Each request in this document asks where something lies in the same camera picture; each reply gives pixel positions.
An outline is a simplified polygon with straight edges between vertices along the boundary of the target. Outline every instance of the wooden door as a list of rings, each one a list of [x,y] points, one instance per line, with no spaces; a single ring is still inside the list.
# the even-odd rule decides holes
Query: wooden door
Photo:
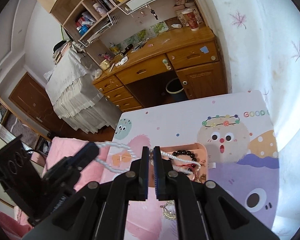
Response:
[[[59,119],[45,89],[28,73],[19,81],[9,99],[39,125],[59,136],[63,136],[65,130],[73,130]]]
[[[189,99],[226,93],[220,62],[177,70],[177,75]]]

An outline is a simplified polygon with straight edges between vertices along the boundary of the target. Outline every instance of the wooden desk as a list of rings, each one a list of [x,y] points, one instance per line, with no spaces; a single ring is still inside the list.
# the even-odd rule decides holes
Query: wooden desk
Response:
[[[215,36],[206,26],[196,32],[187,27],[162,33],[127,56],[124,65],[111,72],[107,69],[93,81],[122,111],[172,103],[162,96],[169,96],[165,85],[174,77],[180,79],[189,99],[226,93]]]

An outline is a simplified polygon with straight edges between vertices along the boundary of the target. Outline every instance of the desk drawer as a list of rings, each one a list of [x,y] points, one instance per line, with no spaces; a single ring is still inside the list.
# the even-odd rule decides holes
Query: desk drawer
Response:
[[[113,103],[117,107],[119,107],[120,110],[133,108],[133,107],[136,107],[136,106],[141,106],[140,103],[134,97],[122,99],[122,100],[119,100],[119,101],[115,101]]]
[[[132,97],[130,92],[125,88],[125,86],[116,88],[114,90],[111,90],[110,92],[105,93],[105,96],[111,101],[119,101],[125,98]]]
[[[168,52],[167,56],[174,69],[219,61],[217,48],[213,41],[176,49]]]
[[[104,80],[101,80],[97,84],[94,85],[95,88],[99,89],[103,94],[114,90],[116,88],[122,87],[122,84],[119,79],[115,75],[108,77]]]
[[[125,70],[120,71],[116,76],[123,84],[129,84],[147,77],[151,77],[171,69],[171,64],[165,54],[145,60],[141,63],[135,64]]]

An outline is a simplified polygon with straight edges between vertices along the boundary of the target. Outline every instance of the cartoon character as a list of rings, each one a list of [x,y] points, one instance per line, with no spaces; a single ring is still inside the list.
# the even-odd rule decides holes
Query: cartoon character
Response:
[[[246,155],[241,161],[250,158]],[[218,163],[215,169],[209,169],[209,179],[217,182],[235,200],[244,206],[257,219],[271,229],[279,194],[279,160],[276,158],[258,158],[259,167],[253,162],[245,165],[238,163]]]
[[[117,129],[115,129],[114,132],[114,138],[118,140],[122,140],[123,138],[126,138],[126,136],[129,134],[132,127],[132,122],[130,119],[124,118],[120,119],[117,125]]]
[[[150,140],[146,135],[142,134],[142,135],[138,135],[135,138],[133,138],[127,145],[131,148],[134,155],[138,159],[138,158],[141,158],[143,146],[150,147]],[[119,152],[117,154],[108,154],[107,160],[106,160],[106,162],[108,164],[110,164],[113,168],[119,169],[119,170],[125,170],[125,169],[129,168],[132,161],[133,161],[133,158],[132,158],[131,154],[128,153],[126,150],[123,150],[122,152]],[[103,173],[102,173],[101,183],[111,181],[118,175],[119,174],[115,174],[113,172],[110,172],[107,169],[104,169]]]
[[[277,142],[274,137],[274,130],[267,131],[254,138],[248,146],[251,153],[259,158],[278,157]]]
[[[209,163],[229,163],[247,154],[250,137],[237,115],[216,115],[202,122],[197,140],[206,147]]]

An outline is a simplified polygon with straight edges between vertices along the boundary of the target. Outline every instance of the cartoon face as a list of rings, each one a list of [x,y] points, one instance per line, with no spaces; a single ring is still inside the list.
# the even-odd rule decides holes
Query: cartoon face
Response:
[[[209,163],[237,162],[248,152],[249,132],[236,117],[215,117],[202,122],[197,136],[208,152]]]
[[[208,179],[218,183],[271,229],[278,203],[279,169],[217,163],[215,169],[209,169]]]
[[[118,140],[122,140],[129,134],[131,127],[132,127],[132,122],[129,119],[126,118],[120,119],[117,125],[117,129],[115,129],[114,132],[114,138]]]

